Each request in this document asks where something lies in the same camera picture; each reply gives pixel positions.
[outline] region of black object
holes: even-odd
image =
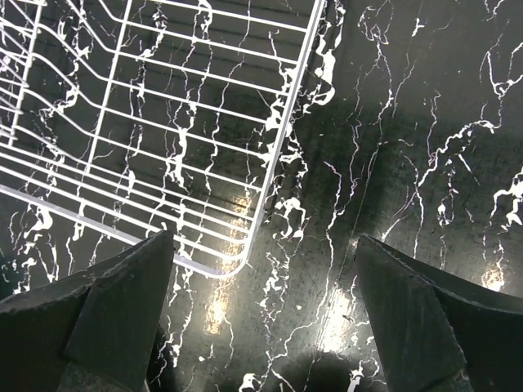
[[[391,392],[521,390],[523,300],[369,236],[355,255]]]
[[[97,390],[109,381],[140,390],[173,253],[172,233],[161,232],[107,261],[0,302],[0,390],[54,392],[63,384],[68,389],[60,391],[74,390],[71,379],[96,383]]]

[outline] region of glossy surface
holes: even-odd
[[[180,390],[387,390],[353,265],[363,232],[523,296],[522,7],[331,3],[249,266],[225,281],[173,272],[163,324]],[[0,201],[4,296],[123,248]]]

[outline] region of dish rack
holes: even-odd
[[[324,0],[315,0],[302,27],[254,17],[250,6],[227,11],[224,2],[212,7],[203,0],[127,0],[119,7],[108,2],[1,1],[0,192],[67,218],[75,229],[86,226],[128,244],[171,229],[175,263],[210,278],[237,274],[263,220]],[[47,16],[57,13],[48,12],[51,5],[67,17]],[[143,16],[146,7],[150,18]],[[187,33],[190,26],[170,22],[169,12],[191,12],[193,33]],[[242,41],[230,44],[227,33],[210,33],[212,18],[246,26]],[[262,49],[263,33],[256,28],[268,29],[269,50]],[[253,48],[246,45],[250,31],[258,34]],[[79,32],[90,37],[88,45],[82,47]],[[150,42],[145,49],[144,34]],[[292,51],[276,50],[276,34],[301,34],[295,58],[287,58]],[[172,50],[162,51],[168,39]],[[179,47],[186,49],[181,64],[173,60]],[[212,59],[207,67],[191,67],[197,48]],[[67,65],[52,54],[58,51]],[[202,57],[199,62],[205,63]],[[229,73],[212,71],[214,60],[235,59],[240,67]],[[241,65],[258,66],[256,73],[262,74],[270,63],[279,87],[262,83],[274,78],[235,77]],[[125,78],[133,66],[136,77]],[[183,89],[169,90],[174,73],[185,82],[185,96]],[[93,82],[80,82],[79,74]],[[96,83],[102,87],[92,88]],[[200,92],[206,83],[221,83],[220,95],[209,94],[219,99],[204,101]],[[227,95],[227,89],[242,93]],[[257,96],[266,105],[265,117],[250,112],[249,102]],[[147,117],[160,106],[167,117]],[[199,120],[203,112],[205,119]],[[126,136],[123,129],[130,130]],[[83,142],[86,147],[80,148]],[[202,163],[205,152],[210,158]]]

